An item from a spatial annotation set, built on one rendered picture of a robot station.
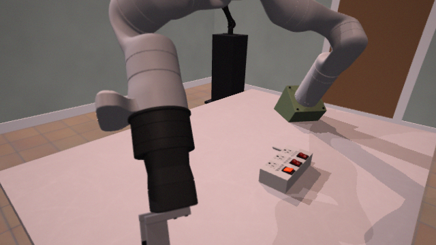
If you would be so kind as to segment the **white power strip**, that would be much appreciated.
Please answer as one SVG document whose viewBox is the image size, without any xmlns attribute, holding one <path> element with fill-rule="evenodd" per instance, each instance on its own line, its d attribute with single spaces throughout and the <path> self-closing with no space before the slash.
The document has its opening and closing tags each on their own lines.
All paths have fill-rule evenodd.
<svg viewBox="0 0 436 245">
<path fill-rule="evenodd" d="M 286 194 L 311 165 L 313 153 L 290 145 L 272 148 L 280 152 L 260 168 L 259 182 Z"/>
</svg>

